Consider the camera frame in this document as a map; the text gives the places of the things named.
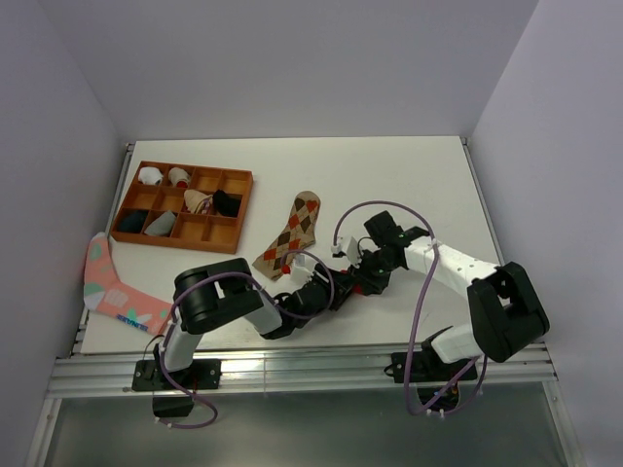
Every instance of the metal frame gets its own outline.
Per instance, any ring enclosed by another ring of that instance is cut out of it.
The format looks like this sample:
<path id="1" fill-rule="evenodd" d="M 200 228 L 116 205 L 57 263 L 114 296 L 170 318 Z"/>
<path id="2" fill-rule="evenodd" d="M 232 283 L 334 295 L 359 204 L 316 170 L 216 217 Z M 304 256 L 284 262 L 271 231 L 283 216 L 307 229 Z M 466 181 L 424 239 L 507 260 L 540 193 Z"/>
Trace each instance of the metal frame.
<path id="1" fill-rule="evenodd" d="M 466 145 L 467 141 L 462 138 L 461 143 L 494 240 L 495 251 L 499 260 L 503 262 L 491 217 Z M 107 233 L 121 201 L 133 150 L 134 144 L 128 144 L 106 225 Z M 55 362 L 44 407 L 26 461 L 28 466 L 44 464 L 62 399 L 152 397 L 151 393 L 133 393 L 130 390 L 134 365 L 141 358 L 140 353 L 119 355 L 81 353 L 81 342 L 88 320 L 89 311 L 84 309 L 72 356 Z M 392 378 L 384 375 L 383 368 L 389 363 L 389 355 L 392 352 L 404 350 L 405 344 L 283 348 L 263 351 L 201 351 L 195 354 L 195 358 L 223 360 L 221 386 L 217 391 L 204 391 L 205 393 L 356 390 L 396 387 Z M 518 382 L 543 383 L 567 461 L 575 462 L 569 465 L 584 466 L 570 419 L 560 398 L 556 372 L 544 343 L 529 345 L 505 363 L 490 364 L 485 384 Z M 419 387 L 435 385 L 438 384 L 419 384 Z M 162 391 L 157 394 L 174 393 L 175 391 Z"/>

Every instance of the robotic arm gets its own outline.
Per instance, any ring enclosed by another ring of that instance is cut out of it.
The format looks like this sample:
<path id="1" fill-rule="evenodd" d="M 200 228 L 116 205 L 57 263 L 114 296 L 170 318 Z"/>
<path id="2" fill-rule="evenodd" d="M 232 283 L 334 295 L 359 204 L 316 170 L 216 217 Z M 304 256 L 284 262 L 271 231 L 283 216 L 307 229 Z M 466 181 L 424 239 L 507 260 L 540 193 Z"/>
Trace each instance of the robotic arm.
<path id="1" fill-rule="evenodd" d="M 303 328 L 322 310 L 338 310 L 352 293 L 381 294 L 398 268 L 428 272 L 434 240 L 427 231 L 418 227 L 403 231 L 387 211 L 364 226 L 377 246 L 375 251 L 360 250 L 352 237 L 338 238 L 333 256 L 346 256 L 350 267 L 341 271 L 316 264 L 309 271 L 295 262 L 292 276 L 303 285 L 292 294 L 271 298 L 254 288 L 257 282 L 244 259 L 181 273 L 175 278 L 174 298 L 193 290 L 180 302 L 166 348 L 161 344 L 154 350 L 157 367 L 160 352 L 165 351 L 166 370 L 176 380 L 176 375 L 183 378 L 202 335 L 240 317 L 252 323 L 264 339 L 280 339 Z M 440 368 L 441 374 L 444 369 L 446 374 L 455 373 L 454 363 L 483 354 L 504 362 L 549 330 L 547 316 L 521 266 L 494 265 L 447 245 L 436 246 L 439 263 L 434 279 L 468 301 L 471 322 L 439 331 L 422 344 L 421 351 L 414 352 L 419 357 L 416 371 L 424 374 L 424 380 L 438 381 Z M 213 282 L 194 287 L 209 277 Z"/>

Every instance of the gray sock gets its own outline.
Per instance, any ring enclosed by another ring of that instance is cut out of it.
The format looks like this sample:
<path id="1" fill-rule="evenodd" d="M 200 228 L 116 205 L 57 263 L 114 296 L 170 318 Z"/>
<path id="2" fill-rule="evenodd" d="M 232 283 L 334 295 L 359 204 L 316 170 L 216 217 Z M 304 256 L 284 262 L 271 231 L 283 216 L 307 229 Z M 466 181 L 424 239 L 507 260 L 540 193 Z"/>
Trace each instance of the gray sock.
<path id="1" fill-rule="evenodd" d="M 177 218 L 175 214 L 173 214 L 173 211 L 167 211 L 152 222 L 149 227 L 145 229 L 145 233 L 150 236 L 168 236 L 173 230 L 175 219 Z"/>

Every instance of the gray floor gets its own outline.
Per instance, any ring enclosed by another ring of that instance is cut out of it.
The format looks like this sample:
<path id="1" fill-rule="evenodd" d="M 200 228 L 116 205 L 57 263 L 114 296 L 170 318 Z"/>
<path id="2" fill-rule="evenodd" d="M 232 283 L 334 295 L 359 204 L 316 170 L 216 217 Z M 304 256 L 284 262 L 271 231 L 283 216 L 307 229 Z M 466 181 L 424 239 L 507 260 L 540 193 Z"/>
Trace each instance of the gray floor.
<path id="1" fill-rule="evenodd" d="M 46 465 L 565 465 L 538 383 L 487 386 L 443 421 L 408 416 L 398 388 L 213 400 L 219 420 L 194 431 L 155 425 L 148 398 L 65 401 Z"/>

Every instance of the green polka dot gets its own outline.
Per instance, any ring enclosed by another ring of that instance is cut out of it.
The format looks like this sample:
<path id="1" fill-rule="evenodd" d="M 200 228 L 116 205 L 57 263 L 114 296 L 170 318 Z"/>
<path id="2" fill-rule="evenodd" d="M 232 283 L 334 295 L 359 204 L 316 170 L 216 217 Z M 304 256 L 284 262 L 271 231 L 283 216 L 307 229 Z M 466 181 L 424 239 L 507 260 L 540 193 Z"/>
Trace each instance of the green polka dot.
<path id="1" fill-rule="evenodd" d="M 101 246 L 99 246 L 96 243 L 91 247 L 91 252 L 89 253 L 89 259 L 91 261 L 95 261 L 99 259 L 100 256 L 101 256 Z"/>
<path id="2" fill-rule="evenodd" d="M 88 295 L 96 294 L 98 292 L 103 292 L 103 291 L 104 291 L 104 288 L 99 284 L 95 284 L 94 282 L 89 282 L 85 284 L 85 289 L 84 289 L 85 297 Z"/>

